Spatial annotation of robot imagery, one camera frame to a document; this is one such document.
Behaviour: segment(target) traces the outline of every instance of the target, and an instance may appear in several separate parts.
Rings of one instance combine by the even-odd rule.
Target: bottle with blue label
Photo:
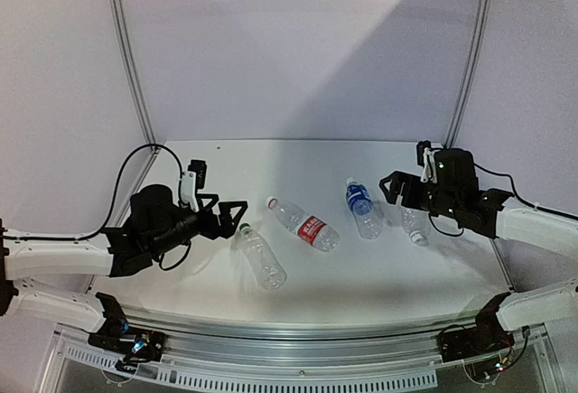
[[[364,239],[375,239],[383,231],[383,220],[379,218],[366,188],[353,178],[346,181],[347,203],[350,207],[359,234]]]

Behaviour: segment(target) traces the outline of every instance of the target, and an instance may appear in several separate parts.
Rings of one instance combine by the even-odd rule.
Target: bottle label
[[[299,228],[297,231],[297,235],[304,241],[307,241],[309,244],[313,245],[313,241],[317,234],[323,229],[325,223],[319,220],[317,217],[313,217],[313,215],[308,218],[305,223]]]
[[[353,205],[357,201],[363,200],[371,202],[369,193],[363,185],[352,184],[347,187],[347,204],[350,206],[350,210],[353,211]]]

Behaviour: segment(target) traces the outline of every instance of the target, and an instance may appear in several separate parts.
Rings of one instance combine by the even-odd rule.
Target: red label
[[[304,241],[307,241],[309,244],[313,245],[313,240],[319,233],[319,231],[325,226],[325,223],[319,220],[317,217],[313,217],[313,215],[308,218],[305,223],[299,228],[297,235]]]

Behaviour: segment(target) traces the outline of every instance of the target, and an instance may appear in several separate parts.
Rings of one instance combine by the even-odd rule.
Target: bottle with red label
[[[340,241],[340,236],[334,229],[297,205],[269,197],[267,208],[287,230],[320,251],[332,251]]]

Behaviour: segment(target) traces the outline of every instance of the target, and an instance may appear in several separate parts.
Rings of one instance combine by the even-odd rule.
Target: bottle without label
[[[280,202],[275,197],[267,198],[267,208],[287,230],[320,251],[332,251],[340,240],[339,234],[297,205]]]
[[[407,236],[417,246],[427,246],[428,241],[425,236],[425,213],[421,211],[401,208],[401,224]]]
[[[349,178],[346,184],[347,203],[358,225],[360,236],[364,239],[377,238],[383,230],[383,221],[377,215],[368,191],[353,178]]]
[[[287,274],[267,241],[246,223],[238,232],[238,247],[247,257],[257,282],[269,291],[281,287]]]

